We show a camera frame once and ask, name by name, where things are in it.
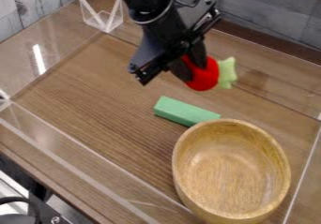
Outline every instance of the green block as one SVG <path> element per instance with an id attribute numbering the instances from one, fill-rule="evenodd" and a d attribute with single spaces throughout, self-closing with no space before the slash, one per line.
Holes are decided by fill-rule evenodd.
<path id="1" fill-rule="evenodd" d="M 220 118 L 219 114 L 168 97 L 159 98 L 153 106 L 153 113 L 185 127 L 191 127 L 203 121 Z"/>

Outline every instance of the bowl rim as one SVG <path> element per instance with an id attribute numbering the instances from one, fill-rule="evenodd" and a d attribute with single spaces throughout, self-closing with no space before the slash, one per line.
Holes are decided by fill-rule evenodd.
<path id="1" fill-rule="evenodd" d="M 237 125 L 241 125 L 243 127 L 248 127 L 251 129 L 256 130 L 258 132 L 260 132 L 263 134 L 263 136 L 270 139 L 270 144 L 275 148 L 275 150 L 276 150 L 276 152 L 278 152 L 278 154 L 279 154 L 279 156 L 283 160 L 283 163 L 284 163 L 284 175 L 283 175 L 284 182 L 283 182 L 283 186 L 282 186 L 280 191 L 279 191 L 276 197 L 274 198 L 274 200 L 271 202 L 268 202 L 258 210 L 247 212 L 246 214 L 236 214 L 235 216 L 232 216 L 229 213 L 223 213 L 223 212 L 215 213 L 215 212 L 212 212 L 212 210 L 208 210 L 204 206 L 199 205 L 199 203 L 195 202 L 192 200 L 192 198 L 188 196 L 188 194 L 184 190 L 184 186 L 181 185 L 181 183 L 179 181 L 179 178 L 176 178 L 179 176 L 179 171 L 177 171 L 177 168 L 176 168 L 176 165 L 175 165 L 176 154 L 177 154 L 177 151 L 181 147 L 184 139 L 189 136 L 189 134 L 197 128 L 200 128 L 205 125 L 209 125 L 209 124 L 219 124 L 219 123 L 235 123 Z M 286 197 L 288 189 L 290 189 L 290 184 L 291 184 L 291 168 L 290 168 L 288 159 L 287 159 L 284 151 L 283 151 L 279 143 L 274 139 L 274 137 L 260 127 L 255 126 L 254 124 L 251 124 L 246 121 L 228 119 L 228 118 L 221 118 L 221 119 L 200 122 L 185 130 L 185 132 L 179 137 L 179 139 L 176 141 L 176 144 L 173 146 L 173 151 L 172 151 L 172 155 L 171 155 L 171 172 L 172 172 L 172 179 L 173 179 L 173 183 L 175 183 L 175 188 L 180 189 L 180 191 L 183 192 L 183 195 L 188 198 L 189 202 L 192 202 L 192 204 L 200 210 L 207 212 L 209 215 L 216 216 L 216 217 L 221 217 L 221 218 L 225 218 L 225 219 L 229 219 L 229 220 L 246 220 L 246 219 L 256 218 L 256 217 L 260 217 L 260 216 L 268 214 L 271 211 L 274 211 L 275 208 L 279 206 L 280 202 L 284 200 L 284 197 Z"/>

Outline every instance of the wooden table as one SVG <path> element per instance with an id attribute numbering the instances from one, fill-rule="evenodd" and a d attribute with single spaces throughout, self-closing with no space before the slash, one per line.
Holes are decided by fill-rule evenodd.
<path id="1" fill-rule="evenodd" d="M 89 2 L 106 9 L 112 0 Z M 76 26 L 64 24 L 69 19 Z M 44 75 L 23 75 L 29 67 L 37 67 L 34 60 L 26 67 L 9 50 L 27 38 L 30 46 L 46 47 L 50 53 L 52 43 L 41 38 L 48 32 L 64 45 L 54 48 L 61 61 L 45 56 L 45 64 L 53 68 Z M 316 164 L 308 169 L 308 182 L 296 188 L 311 148 L 319 142 L 319 67 L 212 31 L 207 36 L 209 54 L 217 58 L 233 55 L 239 61 L 235 87 L 196 93 L 167 73 L 141 87 L 126 73 L 140 35 L 128 19 L 110 36 L 97 34 L 81 24 L 74 1 L 2 43 L 0 52 L 6 50 L 10 57 L 10 66 L 0 64 L 10 74 L 2 75 L 3 85 L 17 95 L 0 112 L 0 151 L 97 223 L 199 223 L 179 202 L 171 180 L 171 151 L 185 128 L 152 114 L 157 98 L 172 97 L 254 123 L 274 136 L 288 157 L 291 187 L 282 206 L 263 223 L 280 224 L 288 218 L 290 224 L 314 224 L 319 205 L 295 198 L 308 187 L 312 202 L 321 202 L 315 188 L 321 178 L 311 172 Z M 76 39 L 82 45 L 73 49 Z M 19 85 L 11 77 L 19 78 Z M 321 157 L 318 149 L 312 160 Z"/>

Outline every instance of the red object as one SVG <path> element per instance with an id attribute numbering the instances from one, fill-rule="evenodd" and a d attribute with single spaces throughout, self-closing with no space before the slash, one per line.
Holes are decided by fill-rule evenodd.
<path id="1" fill-rule="evenodd" d="M 205 69 L 200 69 L 192 63 L 187 55 L 183 55 L 181 60 L 192 72 L 192 81 L 185 82 L 187 86 L 195 91 L 209 90 L 216 85 L 219 77 L 219 69 L 215 60 L 207 57 Z"/>

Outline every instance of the wooden bowl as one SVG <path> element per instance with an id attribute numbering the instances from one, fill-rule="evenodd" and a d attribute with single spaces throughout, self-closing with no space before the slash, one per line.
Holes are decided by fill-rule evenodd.
<path id="1" fill-rule="evenodd" d="M 179 138 L 172 153 L 177 195 L 208 223 L 258 223 L 279 206 L 291 171 L 275 139 L 229 119 L 203 122 Z"/>

